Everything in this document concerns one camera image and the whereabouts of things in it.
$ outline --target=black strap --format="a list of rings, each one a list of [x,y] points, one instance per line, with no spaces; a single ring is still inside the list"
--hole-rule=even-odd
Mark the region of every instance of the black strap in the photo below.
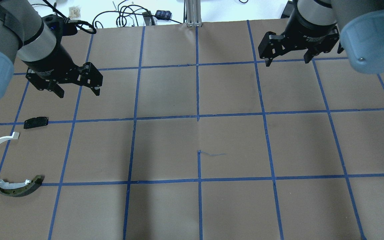
[[[4,23],[4,27],[12,31],[19,40],[19,49],[23,47],[24,32],[22,24],[17,18],[0,5],[0,20]]]

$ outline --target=black rectangular object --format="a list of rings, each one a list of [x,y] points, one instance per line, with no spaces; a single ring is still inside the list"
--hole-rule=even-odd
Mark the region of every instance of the black rectangular object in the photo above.
[[[33,117],[25,121],[23,129],[33,129],[48,125],[48,117]]]

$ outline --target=cable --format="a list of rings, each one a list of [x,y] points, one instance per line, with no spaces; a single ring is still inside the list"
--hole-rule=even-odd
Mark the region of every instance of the cable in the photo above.
[[[96,24],[96,25],[95,25],[96,29],[97,29],[97,23],[100,23],[100,25],[102,26],[102,28],[104,28],[104,27],[103,27],[103,24],[102,24],[101,22],[96,21],[96,22],[95,22],[95,24]]]
[[[63,18],[67,18],[63,13],[61,13],[57,8],[55,8],[53,5],[51,5],[47,0],[42,0],[44,3],[46,3],[51,9],[53,9],[54,12],[58,13],[61,17]],[[81,29],[82,31],[86,32],[86,33],[89,33],[89,34],[96,34],[97,33],[97,30],[96,28],[94,27],[94,24],[90,24],[89,22],[86,22],[86,21],[82,21],[82,20],[69,20],[69,22],[71,23],[77,23],[76,24],[76,27],[78,27],[79,29]],[[84,29],[82,26],[88,26],[92,29],[92,31],[89,31],[87,29]]]
[[[31,6],[46,6],[46,7],[48,7],[48,5],[46,5],[46,4],[41,4],[41,3],[31,4]]]
[[[104,11],[104,12],[101,12],[99,13],[98,15],[96,15],[96,17],[94,17],[92,23],[93,23],[93,26],[95,26],[96,24],[96,18],[99,17],[100,15],[104,14],[104,13],[108,13],[108,12],[117,12],[119,13],[119,11]],[[129,15],[140,15],[140,16],[146,16],[146,17],[155,17],[155,15],[144,15],[144,14],[140,14],[140,13],[133,13],[133,12],[125,12],[125,14],[129,14]],[[175,23],[178,23],[178,24],[182,24],[176,20],[172,20],[170,19],[169,21],[172,21],[172,22],[175,22]]]

